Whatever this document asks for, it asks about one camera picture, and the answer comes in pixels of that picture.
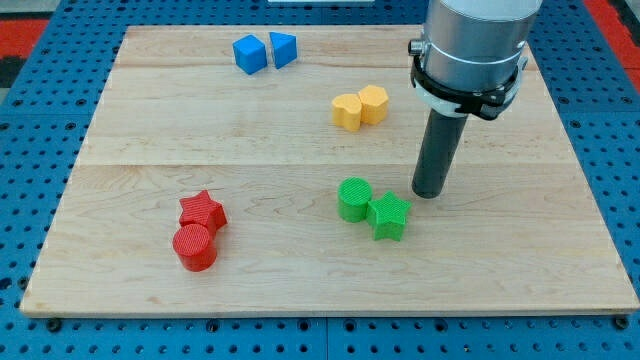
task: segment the red cylinder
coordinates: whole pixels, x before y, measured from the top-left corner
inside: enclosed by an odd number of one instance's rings
[[[189,271],[202,271],[209,268],[218,252],[215,247],[215,233],[198,224],[186,225],[173,236],[173,250],[180,262]]]

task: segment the green cylinder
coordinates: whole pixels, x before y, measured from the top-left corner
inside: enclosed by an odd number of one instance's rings
[[[364,220],[372,196],[371,185],[366,180],[358,177],[344,180],[338,188],[338,215],[352,223]]]

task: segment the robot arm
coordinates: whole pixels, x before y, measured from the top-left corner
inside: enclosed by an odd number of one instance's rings
[[[409,42],[411,82],[431,107],[413,190],[440,194],[467,116],[493,120],[515,98],[525,40],[542,0],[430,0]]]

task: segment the metal cylinder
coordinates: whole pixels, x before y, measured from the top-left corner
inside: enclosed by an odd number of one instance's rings
[[[541,3],[430,0],[423,70],[451,89],[496,89],[513,74]]]
[[[411,184],[416,195],[440,195],[466,121],[466,116],[451,118],[431,110]]]

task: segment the blue pegboard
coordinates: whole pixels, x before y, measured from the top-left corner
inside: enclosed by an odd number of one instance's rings
[[[0,359],[638,358],[640,318],[51,320],[17,310],[128,25],[419,24],[426,1],[63,0],[0,107]],[[529,38],[640,291],[640,99],[579,0]]]

